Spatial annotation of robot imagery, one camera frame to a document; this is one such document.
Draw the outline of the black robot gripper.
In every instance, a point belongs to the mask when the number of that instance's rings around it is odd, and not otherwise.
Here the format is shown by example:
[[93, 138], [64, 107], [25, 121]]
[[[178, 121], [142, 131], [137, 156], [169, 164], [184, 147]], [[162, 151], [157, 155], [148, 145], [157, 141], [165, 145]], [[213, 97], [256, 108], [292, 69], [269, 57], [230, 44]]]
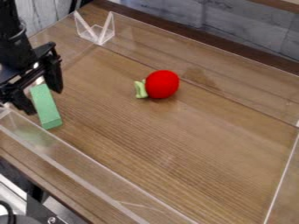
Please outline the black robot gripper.
[[14, 107], [30, 116], [36, 109], [22, 89], [41, 75], [49, 89], [60, 94], [62, 77], [56, 44], [48, 42], [33, 48], [25, 32], [14, 0], [0, 0], [0, 98], [9, 98]]

